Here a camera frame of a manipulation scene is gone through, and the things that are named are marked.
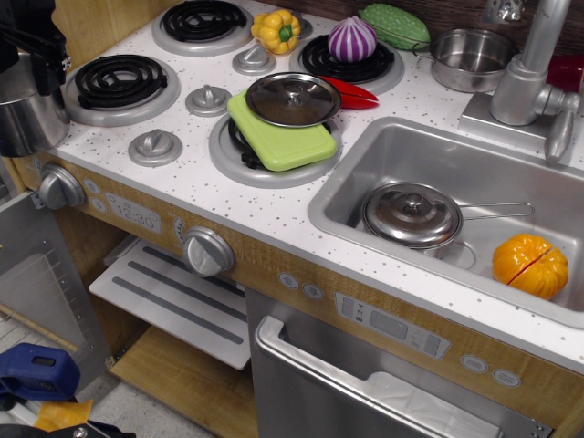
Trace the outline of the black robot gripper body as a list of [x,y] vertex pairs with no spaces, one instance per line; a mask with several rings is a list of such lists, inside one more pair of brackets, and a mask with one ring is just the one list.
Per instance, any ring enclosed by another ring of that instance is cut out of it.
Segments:
[[69,62],[66,38],[54,24],[53,0],[8,0],[1,2],[1,71],[18,60],[18,50],[39,57],[57,71]]

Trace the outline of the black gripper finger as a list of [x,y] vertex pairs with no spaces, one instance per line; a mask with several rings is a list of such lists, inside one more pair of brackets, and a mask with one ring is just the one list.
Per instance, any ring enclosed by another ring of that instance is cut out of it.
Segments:
[[69,55],[65,47],[50,49],[38,55],[37,89],[42,96],[48,96],[65,83],[69,69]]

